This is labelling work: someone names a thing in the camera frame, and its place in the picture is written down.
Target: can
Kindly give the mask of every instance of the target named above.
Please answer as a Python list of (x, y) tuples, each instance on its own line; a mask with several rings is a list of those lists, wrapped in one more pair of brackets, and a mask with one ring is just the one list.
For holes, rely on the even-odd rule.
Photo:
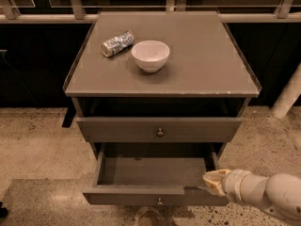
[(102, 45), (103, 55), (106, 57), (113, 57), (120, 51), (132, 45), (134, 39), (134, 34), (131, 31), (126, 31), (119, 36), (105, 41)]

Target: floor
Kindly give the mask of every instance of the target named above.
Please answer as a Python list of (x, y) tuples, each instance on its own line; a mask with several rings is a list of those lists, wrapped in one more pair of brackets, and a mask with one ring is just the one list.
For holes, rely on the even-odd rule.
[[(0, 200), (9, 210), (0, 225), (137, 225), (146, 207), (89, 205), (81, 191), (96, 166), (73, 123), (61, 128), (65, 108), (0, 109)], [(248, 107), (219, 160), (220, 168), (301, 177), (301, 107), (276, 119), (268, 107)], [(165, 225), (286, 225), (259, 210), (157, 207)]]

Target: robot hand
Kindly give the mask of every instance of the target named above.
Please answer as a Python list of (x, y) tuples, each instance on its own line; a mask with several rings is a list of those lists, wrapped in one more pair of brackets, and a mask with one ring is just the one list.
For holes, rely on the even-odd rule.
[(222, 169), (205, 173), (203, 179), (212, 194), (254, 206), (290, 225), (301, 225), (301, 179), (298, 177), (276, 174), (268, 178), (242, 169)]

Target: white bowl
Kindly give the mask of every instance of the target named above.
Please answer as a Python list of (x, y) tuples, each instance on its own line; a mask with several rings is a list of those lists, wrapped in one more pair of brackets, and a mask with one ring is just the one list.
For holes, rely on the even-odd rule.
[(135, 63), (148, 73), (159, 71), (166, 64), (169, 54), (168, 46), (156, 40), (141, 41), (132, 49)]

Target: concrete floor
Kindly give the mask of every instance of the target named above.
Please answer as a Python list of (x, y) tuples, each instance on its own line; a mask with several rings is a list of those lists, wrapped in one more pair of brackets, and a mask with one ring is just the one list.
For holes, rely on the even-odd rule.
[[(1, 225), (136, 225), (145, 207), (89, 205), (81, 194), (96, 161), (76, 123), (61, 128), (64, 108), (0, 109), (0, 199), (9, 210)], [(276, 119), (268, 107), (248, 107), (219, 160), (220, 168), (301, 177), (301, 107)], [(159, 207), (166, 225), (285, 225), (259, 210)]]

